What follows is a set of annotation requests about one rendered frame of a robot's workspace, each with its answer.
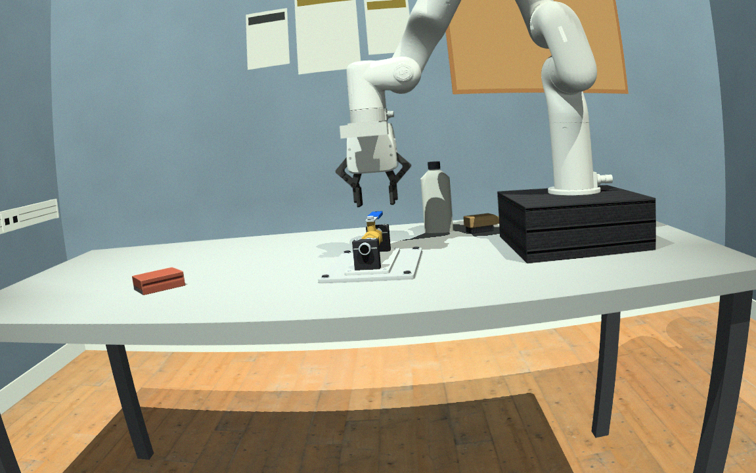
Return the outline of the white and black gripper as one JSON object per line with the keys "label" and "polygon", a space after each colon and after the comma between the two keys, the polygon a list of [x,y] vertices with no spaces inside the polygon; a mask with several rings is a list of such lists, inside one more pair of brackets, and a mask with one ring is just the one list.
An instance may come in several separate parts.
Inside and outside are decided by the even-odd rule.
{"label": "white and black gripper", "polygon": [[[396,175],[393,170],[399,163],[403,167]],[[363,205],[359,185],[362,173],[386,173],[390,180],[389,200],[391,206],[394,206],[395,201],[398,200],[397,182],[410,167],[410,162],[397,153],[395,132],[393,126],[389,124],[389,135],[347,138],[347,158],[336,169],[336,173],[353,187],[353,199],[357,207]],[[353,177],[345,173],[346,168],[349,173],[353,173]]]}

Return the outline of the orange-brown grooved block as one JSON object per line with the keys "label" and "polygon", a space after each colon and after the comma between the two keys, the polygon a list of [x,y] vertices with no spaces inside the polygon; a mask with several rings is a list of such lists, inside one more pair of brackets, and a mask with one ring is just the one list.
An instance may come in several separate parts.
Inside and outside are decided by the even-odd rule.
{"label": "orange-brown grooved block", "polygon": [[175,267],[132,276],[133,287],[140,294],[152,294],[185,286],[185,274]]}

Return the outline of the white plastic bottle with black cap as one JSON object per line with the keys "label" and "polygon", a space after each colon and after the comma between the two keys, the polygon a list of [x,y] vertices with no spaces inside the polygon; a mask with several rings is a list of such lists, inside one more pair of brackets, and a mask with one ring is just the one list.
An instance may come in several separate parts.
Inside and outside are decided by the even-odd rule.
{"label": "white plastic bottle with black cap", "polygon": [[441,171],[440,162],[428,162],[422,181],[424,233],[453,231],[450,177]]}

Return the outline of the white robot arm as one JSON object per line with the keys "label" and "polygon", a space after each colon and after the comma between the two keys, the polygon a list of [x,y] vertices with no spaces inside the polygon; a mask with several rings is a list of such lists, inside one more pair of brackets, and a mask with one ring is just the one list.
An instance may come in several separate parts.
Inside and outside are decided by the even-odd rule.
{"label": "white robot arm", "polygon": [[[533,42],[549,48],[552,55],[542,67],[554,164],[554,187],[548,192],[563,196],[597,194],[598,185],[613,183],[613,177],[597,174],[592,168],[584,91],[596,83],[597,67],[584,28],[575,11],[561,2],[515,1]],[[386,108],[386,90],[404,94],[416,87],[460,2],[417,0],[392,58],[348,65],[352,124],[340,126],[341,139],[389,135],[388,119],[395,117],[395,112]]]}

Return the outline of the brass ball valve with blue handle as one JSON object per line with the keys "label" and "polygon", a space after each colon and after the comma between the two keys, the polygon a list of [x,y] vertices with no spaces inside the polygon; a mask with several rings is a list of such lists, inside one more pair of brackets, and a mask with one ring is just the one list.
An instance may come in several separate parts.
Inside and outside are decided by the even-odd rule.
{"label": "brass ball valve with blue handle", "polygon": [[368,227],[362,239],[353,240],[353,263],[345,275],[373,275],[389,273],[399,254],[399,248],[391,248],[389,224],[375,225],[383,212],[371,212],[365,220]]}

